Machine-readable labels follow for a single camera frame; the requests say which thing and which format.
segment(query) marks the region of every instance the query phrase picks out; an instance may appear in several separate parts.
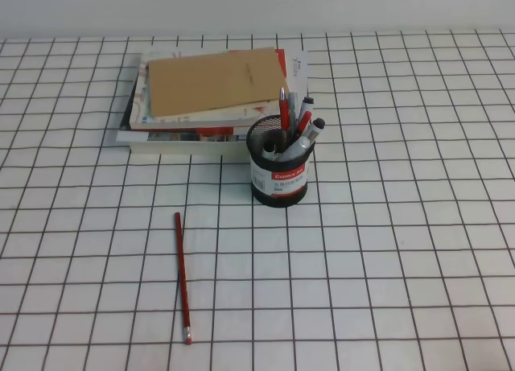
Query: pen holder label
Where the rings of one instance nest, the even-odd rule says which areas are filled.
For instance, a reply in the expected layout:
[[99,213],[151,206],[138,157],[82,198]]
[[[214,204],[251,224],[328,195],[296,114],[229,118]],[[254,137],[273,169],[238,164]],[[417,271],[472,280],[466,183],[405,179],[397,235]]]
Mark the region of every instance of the pen holder label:
[[309,163],[306,162],[293,170],[274,172],[260,168],[252,159],[250,160],[250,176],[257,190],[280,198],[294,196],[304,189],[307,183]]

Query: pen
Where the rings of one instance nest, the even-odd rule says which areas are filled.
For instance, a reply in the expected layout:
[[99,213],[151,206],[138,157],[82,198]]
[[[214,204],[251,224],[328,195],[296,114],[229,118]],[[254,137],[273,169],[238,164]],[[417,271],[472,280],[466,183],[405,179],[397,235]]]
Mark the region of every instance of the pen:
[[325,122],[320,117],[316,118],[309,127],[303,133],[303,136],[309,139],[310,142],[313,142],[317,136],[323,131],[325,127]]
[[307,111],[313,112],[313,105],[314,105],[314,103],[315,103],[315,100],[313,99],[313,97],[308,97],[308,96],[304,97],[303,103],[300,106],[298,122],[300,122],[302,120],[304,114]]
[[278,149],[284,151],[288,147],[288,130],[290,129],[290,115],[288,113],[288,100],[284,88],[279,92],[279,113],[281,114],[281,142]]
[[290,129],[290,115],[288,113],[288,100],[284,93],[284,88],[281,88],[279,93],[279,113],[281,114],[281,128],[288,131]]
[[177,237],[177,256],[179,259],[180,297],[183,300],[183,326],[186,345],[192,343],[192,326],[190,325],[190,310],[187,305],[186,268],[184,267],[183,232],[180,228],[180,213],[175,213],[175,236]]
[[304,130],[307,127],[307,123],[309,123],[311,119],[311,112],[306,111],[306,113],[303,115],[303,118],[299,121],[299,124],[297,125],[297,129],[295,130],[295,137],[299,138],[300,135],[304,132]]
[[297,125],[297,115],[295,114],[295,101],[297,100],[297,93],[288,93],[288,109],[290,110],[290,142],[294,141],[295,127]]
[[280,154],[279,157],[275,160],[277,162],[287,162],[288,160],[296,159],[299,156],[303,155],[310,145],[311,142],[309,141],[309,139],[305,136],[301,136],[299,139],[297,139],[295,143],[289,146],[288,149],[284,151],[282,154]]

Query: red pen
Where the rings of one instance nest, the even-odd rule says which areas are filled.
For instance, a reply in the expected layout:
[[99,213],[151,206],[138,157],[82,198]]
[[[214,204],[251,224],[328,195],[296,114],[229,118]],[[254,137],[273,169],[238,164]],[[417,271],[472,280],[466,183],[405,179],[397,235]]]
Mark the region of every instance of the red pen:
[[279,112],[281,114],[281,128],[285,131],[290,129],[290,114],[288,113],[288,100],[284,88],[279,93]]
[[295,138],[300,137],[302,132],[304,132],[304,130],[307,127],[307,123],[309,123],[310,119],[311,119],[311,112],[306,111],[304,113],[302,119],[300,119],[299,124],[297,125],[297,130],[295,131]]

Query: table surface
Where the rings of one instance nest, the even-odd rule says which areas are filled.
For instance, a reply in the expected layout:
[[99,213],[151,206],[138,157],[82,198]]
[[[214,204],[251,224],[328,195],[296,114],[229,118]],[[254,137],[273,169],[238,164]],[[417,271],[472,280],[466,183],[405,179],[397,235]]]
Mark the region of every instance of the table surface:
[[[151,44],[308,51],[308,193],[114,142]],[[0,369],[515,366],[515,31],[0,39]],[[185,346],[172,214],[185,226]]]

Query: marker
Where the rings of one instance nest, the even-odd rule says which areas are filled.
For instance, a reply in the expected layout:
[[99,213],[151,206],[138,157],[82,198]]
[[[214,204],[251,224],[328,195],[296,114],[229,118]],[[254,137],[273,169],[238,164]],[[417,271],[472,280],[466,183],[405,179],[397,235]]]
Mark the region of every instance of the marker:
[[263,143],[261,156],[268,160],[274,160],[275,150],[275,142],[273,140],[267,140],[265,143]]
[[299,156],[304,155],[307,151],[311,142],[305,136],[301,136],[297,139],[297,142],[293,143],[288,147],[286,151],[279,155],[276,162],[287,162],[289,160],[297,159]]
[[303,136],[309,139],[310,142],[315,141],[316,137],[323,131],[325,122],[320,117],[316,118],[303,133]]
[[315,105],[315,100],[313,97],[304,97],[303,104],[300,106],[299,119],[297,122],[300,122],[304,116],[304,114],[309,111],[313,112],[313,105]]
[[311,112],[306,111],[306,113],[303,115],[302,120],[299,121],[299,124],[297,125],[297,129],[295,130],[295,138],[300,138],[300,135],[304,132],[304,130],[307,127],[307,123],[309,123],[311,119]]

